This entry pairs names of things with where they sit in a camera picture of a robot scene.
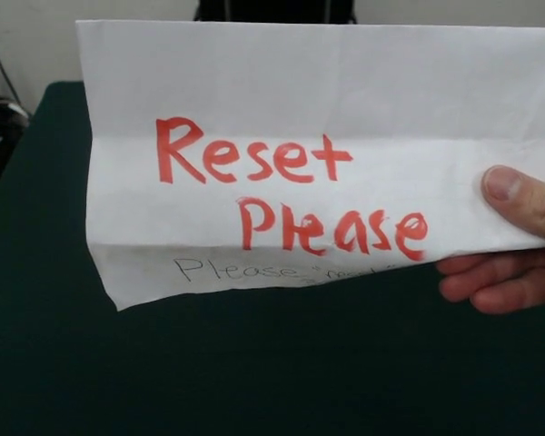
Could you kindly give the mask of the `person's hand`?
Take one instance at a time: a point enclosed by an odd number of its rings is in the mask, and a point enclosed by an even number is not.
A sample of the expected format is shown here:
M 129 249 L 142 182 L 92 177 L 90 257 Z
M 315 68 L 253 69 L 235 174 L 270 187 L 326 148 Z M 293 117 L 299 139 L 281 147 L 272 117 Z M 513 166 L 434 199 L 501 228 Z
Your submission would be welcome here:
M 502 218 L 545 239 L 545 183 L 497 165 L 485 172 L 481 193 Z M 441 295 L 468 300 L 487 314 L 517 312 L 545 305 L 545 248 L 460 256 L 437 263 L 444 276 Z

